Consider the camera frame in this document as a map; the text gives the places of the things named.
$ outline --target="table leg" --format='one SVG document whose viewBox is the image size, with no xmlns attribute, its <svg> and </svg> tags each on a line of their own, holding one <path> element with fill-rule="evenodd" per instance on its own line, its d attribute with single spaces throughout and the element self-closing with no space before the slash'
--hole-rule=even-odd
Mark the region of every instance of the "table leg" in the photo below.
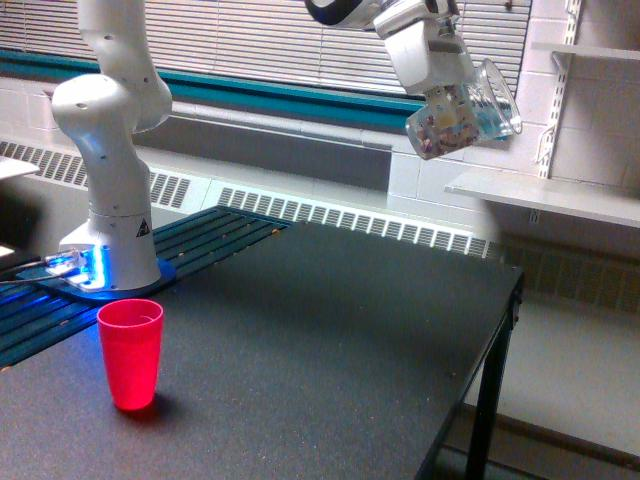
<svg viewBox="0 0 640 480">
<path fill-rule="evenodd" d="M 498 410 L 498 399 L 500 398 L 500 387 L 507 360 L 511 329 L 512 319 L 507 318 L 503 322 L 500 332 L 484 362 L 480 394 L 478 395 L 478 407 L 467 459 L 465 474 L 467 480 L 483 480 L 484 478 L 491 445 L 491 434 L 493 433 Z"/>
</svg>

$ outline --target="teal window frame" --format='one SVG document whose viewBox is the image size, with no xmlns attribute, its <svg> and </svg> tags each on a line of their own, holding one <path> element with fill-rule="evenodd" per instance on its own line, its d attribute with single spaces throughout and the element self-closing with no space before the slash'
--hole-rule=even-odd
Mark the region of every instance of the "teal window frame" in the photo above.
<svg viewBox="0 0 640 480">
<path fill-rule="evenodd" d="M 96 62 L 77 58 L 0 49 L 0 75 L 64 81 L 98 73 Z M 218 103 L 229 108 L 281 112 L 289 116 L 330 120 L 371 130 L 403 130 L 421 102 L 383 95 L 325 90 L 285 83 L 159 69 L 174 97 Z"/>
</svg>

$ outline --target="cable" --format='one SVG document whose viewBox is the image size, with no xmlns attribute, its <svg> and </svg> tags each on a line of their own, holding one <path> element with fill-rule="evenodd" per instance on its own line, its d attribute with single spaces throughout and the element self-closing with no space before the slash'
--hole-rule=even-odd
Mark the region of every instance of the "cable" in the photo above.
<svg viewBox="0 0 640 480">
<path fill-rule="evenodd" d="M 72 249 L 64 252 L 58 252 L 54 255 L 45 257 L 42 260 L 36 260 L 34 262 L 23 263 L 15 267 L 8 268 L 7 270 L 0 272 L 0 278 L 8 275 L 15 276 L 18 273 L 27 270 L 29 268 L 36 267 L 48 267 L 51 269 L 58 269 L 59 273 L 53 273 L 51 275 L 45 275 L 42 277 L 25 278 L 16 280 L 1 280 L 0 286 L 3 285 L 24 285 L 29 283 L 43 282 L 46 280 L 54 280 L 56 278 L 75 275 L 79 272 L 80 267 L 84 265 L 85 259 L 82 256 L 82 252 Z"/>
<path fill-rule="evenodd" d="M 46 261 L 44 260 L 36 260 L 35 262 L 28 262 L 28 263 L 23 263 L 22 265 L 17 265 L 15 267 L 11 267 L 11 268 L 7 268 L 6 270 L 3 270 L 2 272 L 0 272 L 0 277 L 5 277 L 9 274 L 16 274 L 16 273 L 20 273 L 23 270 L 26 270 L 27 268 L 34 268 L 34 267 L 42 267 L 45 266 L 47 264 Z"/>
<path fill-rule="evenodd" d="M 1 285 L 23 285 L 27 283 L 44 282 L 45 280 L 54 280 L 56 278 L 65 277 L 70 273 L 72 272 L 64 272 L 64 273 L 59 273 L 57 275 L 47 275 L 45 277 L 27 278 L 24 280 L 2 280 L 0 281 L 0 286 Z"/>
</svg>

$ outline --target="red plastic cup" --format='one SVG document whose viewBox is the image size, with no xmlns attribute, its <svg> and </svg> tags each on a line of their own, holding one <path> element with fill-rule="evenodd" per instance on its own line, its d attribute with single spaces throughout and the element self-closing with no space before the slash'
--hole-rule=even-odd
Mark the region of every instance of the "red plastic cup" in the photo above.
<svg viewBox="0 0 640 480">
<path fill-rule="evenodd" d="M 98 311 L 109 389 L 121 410 L 138 410 L 153 401 L 163 320 L 161 305 L 138 298 L 109 303 Z"/>
</svg>

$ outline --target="radiator vent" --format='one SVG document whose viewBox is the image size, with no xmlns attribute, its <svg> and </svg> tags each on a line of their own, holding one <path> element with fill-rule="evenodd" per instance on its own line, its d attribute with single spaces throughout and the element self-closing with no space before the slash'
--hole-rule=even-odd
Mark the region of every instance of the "radiator vent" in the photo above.
<svg viewBox="0 0 640 480">
<path fill-rule="evenodd" d="M 461 255 L 519 265 L 528 291 L 582 303 L 639 313 L 640 271 L 607 259 L 594 260 L 564 249 L 501 245 L 472 232 L 438 224 L 404 220 L 392 215 L 311 201 L 301 197 L 272 197 L 266 191 L 225 184 L 217 203 L 293 222 L 314 222 L 393 238 L 398 241 Z"/>
<path fill-rule="evenodd" d="M 40 169 L 34 174 L 40 180 L 87 188 L 87 171 L 81 157 L 7 141 L 0 141 L 0 156 L 32 163 Z M 192 179 L 154 168 L 150 173 L 151 204 L 181 210 Z"/>
</svg>

